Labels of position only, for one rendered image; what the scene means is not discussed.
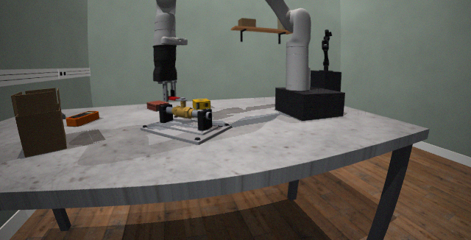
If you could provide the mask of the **brass ball valve with red handle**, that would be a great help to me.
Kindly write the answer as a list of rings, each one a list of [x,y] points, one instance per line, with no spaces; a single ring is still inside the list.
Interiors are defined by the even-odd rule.
[[[178,100],[181,106],[172,107],[170,104],[159,106],[160,121],[155,125],[197,135],[205,135],[219,128],[219,126],[212,125],[212,109],[195,110],[186,107],[187,99],[185,97],[169,96],[169,100]],[[198,122],[173,119],[173,115],[186,119],[195,117]]]

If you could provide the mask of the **orange digital multimeter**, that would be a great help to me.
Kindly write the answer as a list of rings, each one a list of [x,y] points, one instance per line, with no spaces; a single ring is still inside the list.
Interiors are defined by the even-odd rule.
[[[66,118],[67,126],[79,127],[81,125],[99,119],[99,111],[87,111],[82,113],[81,115],[80,114]]]

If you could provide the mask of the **reddish-brown rectangular block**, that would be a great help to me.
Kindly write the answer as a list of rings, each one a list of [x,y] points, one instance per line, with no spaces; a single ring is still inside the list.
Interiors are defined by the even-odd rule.
[[[167,105],[167,104],[169,104],[169,103],[168,102],[163,102],[163,101],[147,102],[147,109],[154,110],[154,111],[159,111],[159,106]]]

